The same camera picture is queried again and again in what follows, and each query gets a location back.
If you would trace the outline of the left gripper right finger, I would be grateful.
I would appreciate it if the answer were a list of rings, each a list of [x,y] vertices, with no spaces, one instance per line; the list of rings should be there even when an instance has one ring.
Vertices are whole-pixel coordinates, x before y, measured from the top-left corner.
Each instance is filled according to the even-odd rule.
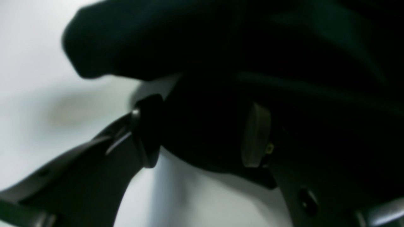
[[[402,227],[403,181],[339,128],[241,108],[241,160],[278,187],[296,227]]]

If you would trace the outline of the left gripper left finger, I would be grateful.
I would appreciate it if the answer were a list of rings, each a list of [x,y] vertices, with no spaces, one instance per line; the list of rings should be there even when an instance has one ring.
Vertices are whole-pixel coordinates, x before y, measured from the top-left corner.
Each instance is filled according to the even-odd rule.
[[[132,178],[153,168],[163,98],[151,95],[90,141],[1,191],[1,221],[17,227],[112,227]]]

